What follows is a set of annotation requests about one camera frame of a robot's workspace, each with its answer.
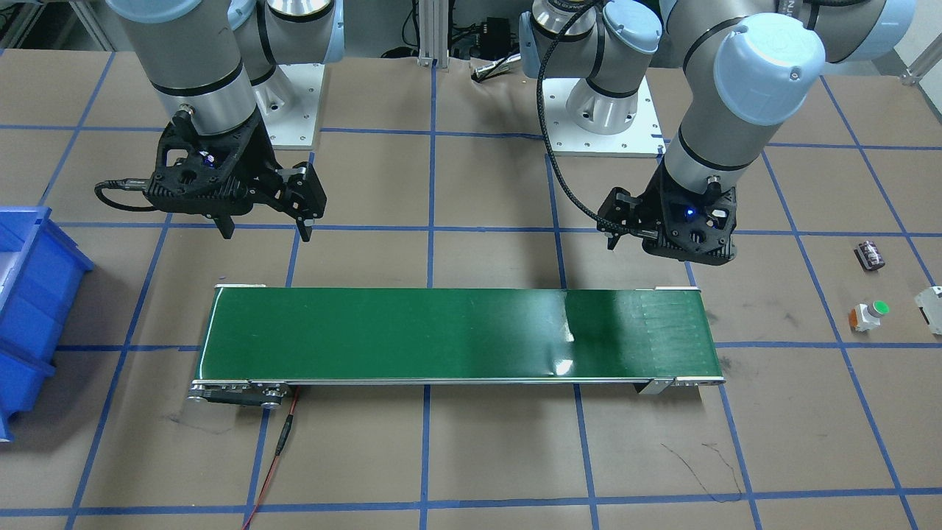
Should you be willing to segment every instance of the red wire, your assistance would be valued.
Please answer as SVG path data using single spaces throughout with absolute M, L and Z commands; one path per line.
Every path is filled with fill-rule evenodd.
M 300 389 L 295 388 L 294 398 L 291 400 L 291 408 L 288 409 L 288 416 L 294 414 L 294 409 L 298 406 L 298 396 L 300 395 Z M 252 519 L 254 519 L 255 514 L 258 513 L 258 508 L 262 506 L 262 502 L 265 500 L 265 494 L 268 492 L 268 487 L 271 486 L 271 477 L 275 474 L 275 470 L 278 469 L 278 461 L 281 460 L 281 455 L 276 455 L 271 459 L 271 465 L 268 466 L 268 473 L 265 475 L 265 481 L 262 483 L 262 489 L 258 492 L 258 499 L 255 501 L 255 506 L 252 508 L 252 513 L 249 514 L 249 518 L 245 520 L 245 524 L 242 525 L 242 530 L 247 530 L 249 525 L 252 524 Z

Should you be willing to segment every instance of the blue plastic container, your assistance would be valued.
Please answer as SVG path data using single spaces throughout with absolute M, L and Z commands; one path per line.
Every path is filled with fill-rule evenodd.
M 0 207 L 0 441 L 31 410 L 91 261 L 49 220 L 47 207 Z

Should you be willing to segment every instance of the white mounting plate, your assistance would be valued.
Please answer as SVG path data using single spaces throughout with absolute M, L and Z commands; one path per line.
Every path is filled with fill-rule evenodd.
M 310 151 L 320 128 L 320 95 L 324 86 L 323 64 L 282 66 L 298 97 L 289 108 L 279 108 L 264 116 L 265 128 L 275 149 Z
M 634 158 L 653 158 L 664 153 L 664 139 L 660 137 L 660 123 L 647 78 L 638 87 L 638 112 L 632 125 L 616 135 L 591 133 L 569 119 L 566 100 L 577 82 L 578 79 L 562 78 L 543 82 L 546 129 L 554 153 L 567 157 Z

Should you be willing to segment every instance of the bottle with green cap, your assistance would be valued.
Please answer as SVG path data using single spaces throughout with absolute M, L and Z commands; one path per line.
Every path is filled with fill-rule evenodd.
M 870 331 L 880 327 L 880 319 L 889 313 L 889 304 L 875 300 L 871 304 L 857 304 L 851 311 L 850 321 L 853 331 Z

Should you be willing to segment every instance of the green conveyor belt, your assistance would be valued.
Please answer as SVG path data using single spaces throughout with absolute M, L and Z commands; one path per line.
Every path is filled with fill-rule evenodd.
M 219 287 L 194 384 L 677 378 L 723 381 L 699 290 Z

